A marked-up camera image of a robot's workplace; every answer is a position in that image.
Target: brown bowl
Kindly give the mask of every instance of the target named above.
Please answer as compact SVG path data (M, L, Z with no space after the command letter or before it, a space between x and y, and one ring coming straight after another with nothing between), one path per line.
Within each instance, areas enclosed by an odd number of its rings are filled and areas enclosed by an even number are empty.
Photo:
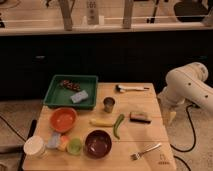
M89 157L102 158L106 156L112 147L109 134L103 130L91 132L85 141L85 151Z

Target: yellow banana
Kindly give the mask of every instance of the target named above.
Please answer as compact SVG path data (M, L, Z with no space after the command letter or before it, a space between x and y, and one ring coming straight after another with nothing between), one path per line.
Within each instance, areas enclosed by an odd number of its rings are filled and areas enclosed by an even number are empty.
M113 121L96 119L96 118L90 119L90 124L92 124L94 126L104 126L104 127L113 127L114 126Z

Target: metal cup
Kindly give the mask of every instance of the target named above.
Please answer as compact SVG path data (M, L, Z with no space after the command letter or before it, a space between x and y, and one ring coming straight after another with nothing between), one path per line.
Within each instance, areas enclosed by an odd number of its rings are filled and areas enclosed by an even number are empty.
M107 113L112 113L113 107L115 105L115 99L112 97L106 97L104 99L104 111Z

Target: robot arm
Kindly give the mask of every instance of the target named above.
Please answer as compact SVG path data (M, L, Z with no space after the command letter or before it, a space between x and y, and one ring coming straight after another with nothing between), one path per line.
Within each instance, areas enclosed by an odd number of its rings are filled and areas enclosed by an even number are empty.
M185 99L213 113L213 89L204 83L207 77L207 68L198 62L169 71L166 75L167 87L158 94L163 117L168 120L168 113L184 103Z

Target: white cup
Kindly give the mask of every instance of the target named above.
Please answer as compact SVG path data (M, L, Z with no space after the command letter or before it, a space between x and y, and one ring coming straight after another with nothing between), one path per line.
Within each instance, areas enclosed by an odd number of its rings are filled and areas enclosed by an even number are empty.
M30 137L24 144L24 152L32 157L40 157L44 154L46 145L40 136Z

